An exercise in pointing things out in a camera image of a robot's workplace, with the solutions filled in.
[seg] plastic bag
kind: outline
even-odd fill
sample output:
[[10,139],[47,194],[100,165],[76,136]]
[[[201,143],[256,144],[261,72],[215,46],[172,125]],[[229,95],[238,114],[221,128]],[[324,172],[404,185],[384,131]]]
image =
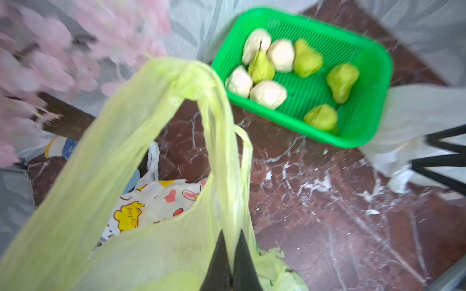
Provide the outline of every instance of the plastic bag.
[[[425,135],[466,124],[466,88],[406,85],[388,91],[376,135],[359,149],[386,177],[388,187],[404,193],[406,184],[444,187],[411,170],[410,160],[452,154],[425,142]],[[445,139],[466,144],[466,135]],[[434,167],[431,170],[464,182],[466,168]]]
[[[184,99],[197,101],[211,173],[197,202],[91,255],[134,169]],[[235,132],[243,140],[241,167]],[[307,290],[278,249],[256,246],[248,211],[252,145],[206,64],[151,60],[113,96],[0,262],[0,290],[199,290],[223,230],[231,270],[243,229],[264,291]]]

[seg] pink heart print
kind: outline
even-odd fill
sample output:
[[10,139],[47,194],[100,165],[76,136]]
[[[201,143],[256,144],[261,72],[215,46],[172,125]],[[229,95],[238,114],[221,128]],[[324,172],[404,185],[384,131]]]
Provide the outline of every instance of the pink heart print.
[[173,203],[175,202],[175,196],[176,196],[176,190],[170,191],[168,196],[165,196],[165,201],[168,203]]

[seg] plastic basket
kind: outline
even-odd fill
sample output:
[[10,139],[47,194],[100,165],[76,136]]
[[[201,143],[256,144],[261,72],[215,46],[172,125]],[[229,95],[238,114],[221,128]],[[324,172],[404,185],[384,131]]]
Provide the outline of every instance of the plastic basket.
[[[305,79],[293,72],[277,72],[273,80],[286,87],[288,98],[276,110],[228,92],[230,101],[320,142],[340,148],[356,148],[367,143],[377,130],[393,72],[393,60],[386,49],[371,39],[329,24],[269,8],[256,8],[238,18],[212,63],[223,81],[242,63],[246,38],[260,27],[270,33],[272,41],[286,38],[294,43],[304,38],[323,55],[322,69]],[[361,75],[348,101],[338,105],[333,101],[326,77],[333,67],[346,62],[357,66]],[[324,103],[338,111],[336,134],[302,121],[312,108]]]

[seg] floor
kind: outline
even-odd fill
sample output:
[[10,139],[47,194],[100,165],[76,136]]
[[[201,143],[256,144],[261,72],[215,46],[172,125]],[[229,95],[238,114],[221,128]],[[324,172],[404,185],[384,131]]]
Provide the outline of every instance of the floor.
[[[395,62],[392,85],[445,84],[353,0],[326,0],[304,14],[385,45]],[[259,247],[278,242],[310,290],[422,290],[465,254],[462,196],[413,185],[395,194],[357,149],[314,142],[232,109],[254,145],[249,206]],[[157,142],[161,180],[206,177],[195,103],[183,104]],[[30,163],[37,203],[64,163],[44,157]]]

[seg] pink blossom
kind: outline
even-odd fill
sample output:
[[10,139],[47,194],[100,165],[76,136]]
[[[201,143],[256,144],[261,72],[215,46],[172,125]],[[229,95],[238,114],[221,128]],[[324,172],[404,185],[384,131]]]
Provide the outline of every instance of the pink blossom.
[[4,34],[3,32],[0,32],[0,47],[6,49],[7,51],[11,52],[14,49],[14,45],[16,42],[14,39],[9,37],[8,35]]
[[76,86],[85,91],[95,90],[99,86],[95,80],[100,74],[99,64],[80,51],[73,52],[71,59],[76,68]]
[[40,76],[41,84],[66,92],[73,84],[73,78],[63,70],[63,66],[56,58],[43,52],[32,54],[30,66]]
[[36,147],[43,143],[41,127],[28,118],[14,117],[2,124],[0,138],[16,148]]
[[102,93],[105,96],[111,97],[113,94],[118,92],[120,87],[124,85],[127,81],[120,81],[120,82],[110,82],[110,83],[104,83],[100,86],[100,89],[102,90]]
[[59,119],[60,117],[62,117],[62,115],[47,111],[37,119],[36,123],[40,128],[43,128],[44,124],[50,125],[52,120]]
[[11,144],[0,140],[0,168],[11,166],[20,161],[14,153],[14,147]]
[[27,102],[36,108],[47,106],[47,103],[39,98],[36,93],[19,92],[15,94],[15,97],[20,98],[24,102]]
[[109,57],[114,63],[138,67],[150,57],[166,54],[161,39],[170,31],[167,0],[75,3],[76,20],[98,39],[89,45],[96,60]]
[[44,44],[62,48],[71,45],[71,33],[57,16],[43,18],[36,11],[25,7],[21,9],[21,14],[24,24],[38,36],[38,43],[41,48]]
[[0,87],[15,94],[18,91],[32,92],[40,86],[35,72],[26,69],[9,53],[0,48]]
[[13,117],[29,118],[33,115],[40,116],[34,105],[21,100],[0,96],[0,119],[8,120]]

